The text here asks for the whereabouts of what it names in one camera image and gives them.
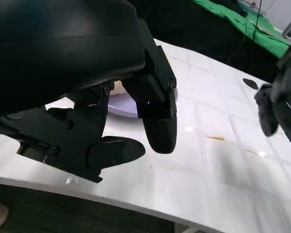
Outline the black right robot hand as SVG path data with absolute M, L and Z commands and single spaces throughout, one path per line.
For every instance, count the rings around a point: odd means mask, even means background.
M 264 135 L 270 137 L 281 127 L 291 143 L 291 47 L 277 66 L 272 84 L 263 84 L 254 99 Z

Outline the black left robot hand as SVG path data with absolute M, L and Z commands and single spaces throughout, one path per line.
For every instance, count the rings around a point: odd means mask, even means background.
M 120 81 L 151 148 L 174 151 L 177 80 L 146 22 L 125 0 L 0 0 L 0 134 L 18 154 L 98 183 L 132 162 L 137 140 L 104 136 Z

